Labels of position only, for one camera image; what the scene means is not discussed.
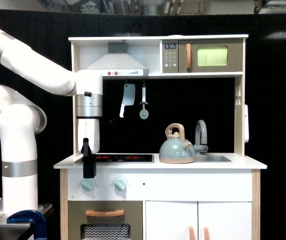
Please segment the sink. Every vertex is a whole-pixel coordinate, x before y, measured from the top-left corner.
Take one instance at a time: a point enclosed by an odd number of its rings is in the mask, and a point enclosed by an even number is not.
[[[194,163],[231,163],[225,156],[214,156],[214,155],[206,155],[206,154],[197,154],[196,161]]]

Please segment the stove knob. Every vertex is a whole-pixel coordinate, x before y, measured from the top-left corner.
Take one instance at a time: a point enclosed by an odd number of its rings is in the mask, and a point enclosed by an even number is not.
[[[82,186],[86,188],[86,190],[91,191],[95,187],[95,181],[92,178],[84,178],[82,180]]]
[[[118,177],[117,179],[114,180],[114,183],[113,183],[114,187],[120,191],[125,190],[126,184],[127,184],[126,179],[123,177],[120,177],[120,178]]]

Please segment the kettle handle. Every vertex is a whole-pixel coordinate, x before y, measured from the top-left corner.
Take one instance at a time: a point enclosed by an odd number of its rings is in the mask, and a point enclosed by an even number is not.
[[[184,131],[184,126],[181,125],[180,123],[176,123],[176,124],[172,123],[165,129],[165,134],[166,134],[167,139],[170,138],[170,134],[172,134],[172,129],[175,127],[178,128],[179,130],[179,139],[181,143],[184,143],[185,142],[185,131]]]

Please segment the black curtain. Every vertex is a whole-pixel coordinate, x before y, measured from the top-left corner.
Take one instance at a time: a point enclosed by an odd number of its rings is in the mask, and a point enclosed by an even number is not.
[[[286,239],[286,14],[214,16],[122,16],[0,10],[0,29],[71,70],[68,37],[249,34],[246,48],[246,104],[250,141],[246,155],[268,165],[262,170],[262,239]],[[198,120],[208,128],[210,152],[233,152],[234,80],[148,79],[141,120],[142,80],[134,106],[120,119],[125,80],[105,80],[100,152],[157,153],[165,128],[181,123],[194,142]],[[72,100],[52,95],[0,65],[0,84],[41,107],[46,129],[36,136],[39,203],[52,203],[48,239],[59,239],[59,171],[53,165],[72,154]],[[1,160],[0,160],[1,196]]]

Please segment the green microwave window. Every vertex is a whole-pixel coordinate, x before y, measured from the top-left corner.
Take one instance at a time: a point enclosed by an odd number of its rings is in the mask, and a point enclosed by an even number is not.
[[[200,46],[197,56],[198,66],[226,66],[227,46]]]

